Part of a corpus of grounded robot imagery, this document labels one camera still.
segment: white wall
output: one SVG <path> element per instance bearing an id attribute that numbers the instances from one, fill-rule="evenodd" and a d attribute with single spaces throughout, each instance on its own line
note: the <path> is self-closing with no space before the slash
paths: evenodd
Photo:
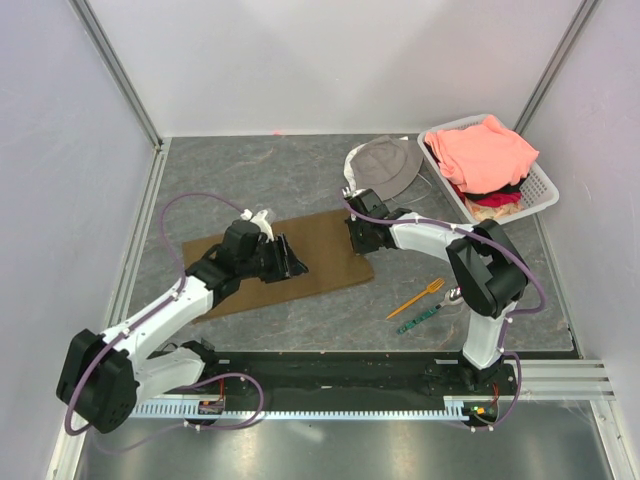
<path id="1" fill-rule="evenodd" d="M 42 479 L 69 341 L 103 325 L 152 149 L 66 0 L 2 2 L 0 45 L 0 478 Z"/>
<path id="2" fill-rule="evenodd" d="M 580 345 L 602 358 L 640 456 L 640 4 L 602 2 L 525 133 Z"/>
<path id="3" fill-rule="evenodd" d="M 579 0 L 92 0 L 166 136 L 514 125 Z"/>

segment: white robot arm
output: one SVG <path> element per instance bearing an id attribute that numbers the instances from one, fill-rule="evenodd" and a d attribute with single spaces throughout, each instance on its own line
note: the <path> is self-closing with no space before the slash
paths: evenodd
<path id="1" fill-rule="evenodd" d="M 363 218 L 346 220 L 353 249 L 367 254 L 379 248 L 416 250 L 451 263 L 462 296 L 471 307 L 469 333 L 462 351 L 466 371 L 481 382 L 501 357 L 498 351 L 505 315 L 515 308 L 527 284 L 522 271 L 498 252 L 484 249 L 459 233 L 419 223 L 422 218 L 408 210 L 389 212 L 372 190 L 349 195 L 349 207 Z M 379 220 L 410 220 L 401 225 L 378 225 Z M 515 255 L 517 251 L 495 222 L 473 227 Z M 485 262 L 484 257 L 491 257 Z M 184 325 L 215 308 L 235 293 L 246 278 L 266 283 L 306 273 L 284 235 L 274 236 L 263 212 L 249 220 L 237 220 L 214 245 L 191 265 L 185 277 L 165 294 L 126 321 L 99 335 L 84 330 L 76 335 L 58 383 L 56 394 L 70 404 L 76 386 L 98 355 L 114 343 L 79 390 L 73 408 L 102 433 L 108 433 L 145 400 L 198 381 L 210 361 L 211 350 L 187 342 L 175 351 L 153 356 L 168 338 Z M 155 312 L 161 304 L 164 308 Z M 146 320 L 137 325 L 142 318 Z"/>
<path id="2" fill-rule="evenodd" d="M 273 235 L 266 211 L 251 220 L 237 220 L 227 228 L 221 244 L 210 248 L 150 305 L 99 335 L 89 330 L 77 334 L 69 346 L 56 395 L 67 404 L 73 403 L 81 377 L 113 343 L 73 405 L 98 431 L 108 433 L 121 425 L 136 405 L 195 383 L 208 361 L 214 359 L 213 352 L 198 342 L 187 342 L 169 354 L 154 357 L 153 352 L 175 332 L 235 293 L 244 279 L 272 283 L 307 272 L 285 236 Z"/>
<path id="3" fill-rule="evenodd" d="M 499 344 L 504 320 L 515 309 L 528 283 L 524 273 L 494 249 L 453 230 L 420 223 L 424 217 L 416 213 L 406 209 L 389 212 L 373 190 L 347 192 L 346 200 L 358 214 L 347 220 L 356 253 L 367 254 L 381 247 L 415 250 L 451 264 L 462 297 L 471 308 L 463 357 L 478 372 L 494 365 L 501 357 Z M 371 219 L 382 220 L 384 224 L 372 223 Z M 477 226 L 458 227 L 501 244 L 522 260 L 497 222 L 487 220 Z"/>
<path id="4" fill-rule="evenodd" d="M 406 213 L 398 220 L 416 220 L 424 218 L 417 213 Z M 472 230 L 472 225 L 460 225 Z M 412 223 L 390 227 L 391 236 L 400 250 L 415 250 L 449 262 L 446 248 L 463 235 L 431 225 Z M 471 310 L 467 339 L 462 348 L 464 357 L 477 369 L 484 370 L 501 356 L 498 351 L 500 331 L 506 315 L 515 309 L 517 302 L 510 302 L 496 317 L 484 316 Z"/>

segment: red cloth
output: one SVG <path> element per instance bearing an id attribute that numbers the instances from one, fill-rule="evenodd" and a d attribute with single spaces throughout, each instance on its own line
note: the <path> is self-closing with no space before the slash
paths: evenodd
<path id="1" fill-rule="evenodd" d="M 460 198 L 460 200 L 464 201 L 467 197 L 465 197 L 464 193 L 460 191 L 458 186 L 454 183 L 449 182 L 453 191 L 456 192 L 456 195 Z M 502 205 L 506 205 L 507 203 L 518 203 L 522 198 L 522 194 L 520 192 L 516 193 L 492 193 L 486 198 L 482 200 L 474 200 L 474 203 L 481 205 L 483 207 L 489 208 L 498 208 Z"/>
<path id="2" fill-rule="evenodd" d="M 498 208 L 502 205 L 506 205 L 507 203 L 518 203 L 521 198 L 522 194 L 520 192 L 492 193 L 487 198 L 483 198 L 482 200 L 474 200 L 474 202 L 478 205 L 482 205 L 483 207 Z"/>

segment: plastic fork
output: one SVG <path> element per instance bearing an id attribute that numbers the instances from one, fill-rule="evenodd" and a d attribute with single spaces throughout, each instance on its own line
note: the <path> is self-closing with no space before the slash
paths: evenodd
<path id="1" fill-rule="evenodd" d="M 411 320 L 410 322 L 405 323 L 402 327 L 396 330 L 398 335 L 402 335 L 407 330 L 411 330 L 416 325 L 424 322 L 427 318 L 434 316 L 438 313 L 443 307 L 448 307 L 450 305 L 458 305 L 462 303 L 464 299 L 462 298 L 462 292 L 460 291 L 460 287 L 452 288 L 444 294 L 444 299 L 435 307 L 430 308 L 422 315 L 418 315 L 416 318 Z"/>
<path id="2" fill-rule="evenodd" d="M 425 288 L 422 292 L 420 292 L 418 295 L 413 297 L 411 300 L 409 300 L 404 305 L 396 308 L 393 312 L 391 312 L 389 314 L 389 316 L 387 317 L 387 320 L 389 320 L 391 317 L 397 315 L 398 313 L 400 313 L 401 311 L 403 311 L 407 307 L 410 307 L 411 305 L 416 303 L 418 300 L 420 300 L 422 297 L 424 297 L 428 293 L 436 293 L 438 290 L 440 290 L 442 288 L 443 285 L 444 285 L 444 278 L 436 278 L 433 282 L 431 282 L 429 285 L 427 285 L 427 288 Z"/>

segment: white laundry basket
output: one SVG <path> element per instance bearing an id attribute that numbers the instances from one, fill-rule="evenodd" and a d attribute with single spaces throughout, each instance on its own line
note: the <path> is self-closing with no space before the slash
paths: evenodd
<path id="1" fill-rule="evenodd" d="M 418 135 L 418 144 L 424 152 L 427 167 L 429 167 L 429 170 L 431 170 L 431 173 L 440 185 L 440 188 L 447 197 L 447 200 L 449 200 L 449 203 L 451 203 L 451 206 L 458 213 L 461 220 L 472 224 L 477 224 L 479 222 L 475 218 L 473 218 L 471 212 L 467 209 L 462 200 L 460 200 L 458 195 L 456 195 L 456 192 L 451 187 L 449 180 L 443 177 L 440 173 L 440 167 L 438 166 L 436 159 L 433 158 L 424 144 L 424 137 L 426 136 L 427 132 L 435 133 L 438 130 L 453 129 L 463 130 L 473 125 L 479 125 L 487 117 L 487 114 L 466 117 L 461 120 L 456 120 L 455 122 L 438 125 L 437 127 L 433 127 Z M 509 223 L 528 215 L 533 215 L 534 213 L 540 212 L 548 206 L 553 205 L 560 198 L 558 189 L 551 182 L 551 180 L 549 180 L 549 177 L 547 177 L 547 175 L 542 171 L 542 168 L 540 168 L 537 163 L 534 163 L 531 166 L 529 176 L 520 187 L 520 192 L 522 193 L 522 199 L 520 200 L 520 203 L 523 206 L 523 210 L 518 213 L 514 213 L 513 215 L 506 215 L 504 217 L 497 218 L 496 221 L 498 223 Z"/>

